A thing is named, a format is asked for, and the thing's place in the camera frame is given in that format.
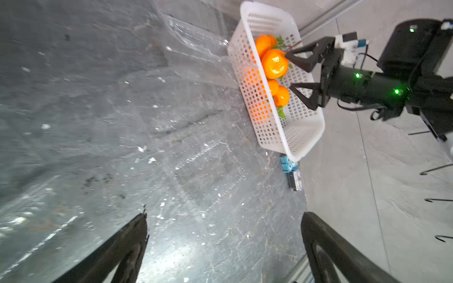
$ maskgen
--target gray marble floor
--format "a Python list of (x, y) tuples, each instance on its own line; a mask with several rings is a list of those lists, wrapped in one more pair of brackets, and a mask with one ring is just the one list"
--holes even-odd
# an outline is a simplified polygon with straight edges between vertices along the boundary
[[(173, 16), (234, 30), (192, 4)], [(52, 281), (145, 205), (138, 282), (276, 282), (302, 258), (304, 192), (258, 145), (237, 88), (169, 66), (151, 1), (0, 14), (1, 282)]]
[[(399, 22), (452, 14), (448, 0), (365, 0), (303, 40), (357, 31), (378, 58)], [(453, 76), (452, 62), (450, 48), (439, 74)], [(372, 60), (364, 68), (376, 70)], [(408, 135), (426, 130), (422, 120), (403, 112), (375, 122), (369, 111), (348, 113), (336, 105), (328, 105), (324, 115), (326, 132), (304, 162), (313, 178), (308, 209), (401, 282), (451, 282), (452, 243), (434, 236), (453, 235), (452, 205), (424, 199), (453, 198), (452, 168), (419, 175), (451, 161), (431, 134)], [(326, 151), (323, 143), (337, 148)]]

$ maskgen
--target green leaf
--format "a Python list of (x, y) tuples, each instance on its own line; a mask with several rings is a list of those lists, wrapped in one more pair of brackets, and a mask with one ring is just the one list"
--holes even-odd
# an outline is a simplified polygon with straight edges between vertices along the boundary
[(279, 45), (284, 45), (284, 41), (283, 41), (282, 36), (277, 37), (276, 40), (277, 40), (277, 43), (278, 43)]
[(283, 106), (277, 107), (277, 112), (279, 113), (280, 118), (286, 119), (286, 115), (283, 112)]

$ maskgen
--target metal hook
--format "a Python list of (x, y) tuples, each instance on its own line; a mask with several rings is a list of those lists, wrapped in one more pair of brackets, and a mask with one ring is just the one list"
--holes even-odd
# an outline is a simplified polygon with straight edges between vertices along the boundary
[(442, 238), (453, 239), (453, 237), (450, 237), (450, 236), (436, 235), (436, 239), (438, 239), (439, 241), (442, 241), (442, 242), (444, 242), (444, 243), (446, 243), (446, 241), (442, 240), (440, 237), (442, 237)]
[(423, 132), (411, 133), (411, 134), (407, 134), (407, 135), (424, 134), (424, 133), (431, 133), (431, 131), (423, 131)]
[(447, 165), (444, 165), (444, 166), (439, 166), (439, 167), (436, 167), (436, 168), (433, 168), (433, 169), (430, 169), (430, 170), (426, 170), (426, 171), (423, 171), (423, 172), (420, 172), (420, 175), (427, 175), (428, 172), (431, 172), (431, 171), (434, 171), (434, 170), (438, 170), (438, 169), (442, 169), (442, 168), (445, 168), (445, 167), (448, 167), (448, 166), (452, 166), (452, 164), (447, 164)]
[(433, 201), (453, 201), (453, 200), (446, 200), (442, 198), (425, 198), (427, 202), (433, 202)]

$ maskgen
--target gray tile floor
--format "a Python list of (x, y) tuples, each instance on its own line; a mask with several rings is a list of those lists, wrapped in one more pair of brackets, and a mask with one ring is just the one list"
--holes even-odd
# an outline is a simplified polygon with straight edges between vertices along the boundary
[[(357, 31), (378, 58), (397, 23), (452, 14), (447, 0), (365, 0), (303, 40)], [(439, 74), (453, 76), (452, 62), (450, 50)], [(364, 68), (375, 64), (367, 60)], [(417, 116), (375, 122), (369, 111), (348, 113), (333, 104), (324, 112), (323, 138), (303, 160), (308, 209), (401, 282), (450, 282), (452, 243), (434, 235), (453, 235), (453, 206), (424, 199), (453, 198), (452, 169), (419, 172), (451, 161), (430, 134), (408, 135), (426, 130)], [(327, 151), (323, 143), (337, 148)]]

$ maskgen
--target black cable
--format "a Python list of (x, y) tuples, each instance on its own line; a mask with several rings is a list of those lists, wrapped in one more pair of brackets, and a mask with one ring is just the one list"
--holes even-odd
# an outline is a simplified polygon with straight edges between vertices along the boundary
[(348, 107), (344, 107), (344, 106), (340, 105), (340, 99), (337, 99), (337, 105), (341, 109), (349, 110), (349, 111), (362, 111), (362, 110), (368, 110), (368, 109), (376, 109), (376, 110), (387, 109), (387, 107), (385, 107), (381, 103), (373, 103), (373, 104), (368, 104), (368, 105), (362, 106), (362, 107), (348, 108)]
[(377, 60), (376, 58), (374, 58), (373, 56), (371, 56), (371, 55), (368, 54), (368, 53), (359, 53), (358, 55), (365, 55), (365, 56), (370, 57), (371, 59), (373, 59), (373, 60), (376, 61), (376, 62), (379, 61), (379, 60)]
[(360, 65), (360, 70), (363, 68), (363, 63), (365, 63), (366, 55), (368, 54), (368, 44), (365, 47), (365, 56), (363, 56), (362, 65)]
[(356, 60), (354, 61), (354, 65), (352, 66), (353, 69), (356, 68), (356, 63), (357, 63), (357, 58), (359, 57), (359, 55), (356, 55)]
[(409, 91), (412, 91), (412, 87), (411, 87), (411, 83), (412, 83), (412, 77), (414, 76), (415, 74), (415, 71), (420, 67), (420, 65), (422, 64), (423, 60), (425, 59), (425, 56), (426, 54), (428, 54), (428, 52), (425, 52), (425, 54), (423, 54), (422, 58), (420, 59), (420, 61), (417, 63), (417, 65), (415, 65), (415, 67), (412, 69), (412, 71), (410, 72), (409, 74), (409, 78), (407, 79), (407, 89)]

